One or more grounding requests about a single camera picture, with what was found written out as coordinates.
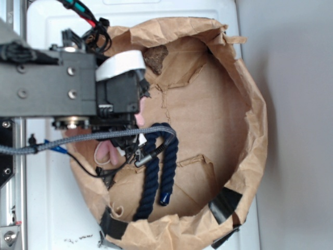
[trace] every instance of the navy blue rope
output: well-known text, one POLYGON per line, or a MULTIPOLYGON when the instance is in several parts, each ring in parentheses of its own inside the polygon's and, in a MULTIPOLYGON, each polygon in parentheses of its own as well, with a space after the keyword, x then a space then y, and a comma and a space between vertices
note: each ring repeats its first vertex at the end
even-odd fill
MULTIPOLYGON (((154 126, 166 126, 170 127, 167 123, 155 123, 154 126)), ((146 134, 147 143, 144 146, 145 153, 150 153, 156 149, 155 143, 158 137, 164 137, 166 140, 170 137, 169 133, 166 132, 156 132, 146 134)), ((169 203, 170 195, 172 194, 172 187, 174 183, 175 169, 176 169, 176 160, 177 160, 177 151, 178 151, 178 139, 175 138, 172 143, 165 149, 164 152, 164 165, 163 173, 161 178, 161 195, 160 195, 160 204, 165 206, 169 203)), ((159 171, 159 158, 154 158, 146 164, 146 177, 144 184, 144 191, 142 194, 142 199, 140 205, 136 211, 136 214, 133 218, 134 221, 140 219, 147 219, 152 212, 153 204, 155 201, 155 195, 158 189, 158 171, 159 171)))

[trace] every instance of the cable connector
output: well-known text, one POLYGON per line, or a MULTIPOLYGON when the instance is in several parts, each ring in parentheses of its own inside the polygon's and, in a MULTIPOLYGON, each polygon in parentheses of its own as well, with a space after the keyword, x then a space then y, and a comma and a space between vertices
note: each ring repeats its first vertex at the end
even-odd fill
POLYGON ((167 146, 165 144, 162 144, 161 146, 156 148, 154 151, 152 151, 149 154, 147 154, 146 156, 144 156, 140 161, 136 161, 134 163, 134 165, 137 168, 143 166, 144 164, 146 164, 146 163, 150 162, 151 160, 153 160, 154 158, 156 158, 158 154, 162 153, 163 150, 166 149, 166 147, 167 146))

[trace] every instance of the brown paper bag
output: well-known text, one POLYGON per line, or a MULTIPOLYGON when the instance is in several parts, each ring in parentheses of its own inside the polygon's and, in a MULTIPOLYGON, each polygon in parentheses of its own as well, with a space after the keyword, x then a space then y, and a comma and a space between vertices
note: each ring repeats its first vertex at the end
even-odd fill
MULTIPOLYGON (((151 98, 146 127, 168 122, 179 152, 168 206, 156 201, 148 220, 132 222, 143 190, 145 167, 126 166, 108 191, 71 162, 90 211, 109 242, 123 249, 203 249, 245 222, 267 156, 266 105, 227 25, 206 18, 158 18, 133 28, 110 27, 107 56, 129 49, 143 53, 165 45, 161 75, 147 67, 151 98)), ((70 133, 87 131, 70 131, 70 133)), ((69 151, 95 172, 97 142, 69 151)), ((111 164, 104 168, 113 168, 111 164)))

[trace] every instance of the white tape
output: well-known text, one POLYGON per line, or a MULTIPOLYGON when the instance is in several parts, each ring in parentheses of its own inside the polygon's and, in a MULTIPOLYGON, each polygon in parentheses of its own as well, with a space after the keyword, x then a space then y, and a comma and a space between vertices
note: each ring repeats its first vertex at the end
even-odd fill
POLYGON ((146 70, 141 51, 125 51, 107 59, 96 70, 96 81, 102 81, 118 76, 130 70, 146 70))

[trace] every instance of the black cable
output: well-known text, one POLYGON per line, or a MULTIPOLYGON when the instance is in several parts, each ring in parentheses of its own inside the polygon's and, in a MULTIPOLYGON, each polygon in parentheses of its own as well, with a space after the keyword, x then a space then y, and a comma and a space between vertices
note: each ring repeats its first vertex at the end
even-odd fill
POLYGON ((94 178, 104 178, 104 177, 108 177, 108 176, 113 176, 115 175, 117 172, 119 172, 123 167, 125 167, 128 163, 130 163, 131 158, 133 158, 134 156, 134 152, 131 154, 131 156, 129 158, 126 159, 126 161, 117 169, 111 170, 111 172, 106 173, 106 174, 102 174, 102 175, 94 175, 92 173, 90 173, 83 165, 82 163, 74 156, 72 155, 70 152, 66 153, 67 155, 69 155, 73 160, 76 161, 76 163, 91 177, 94 178))

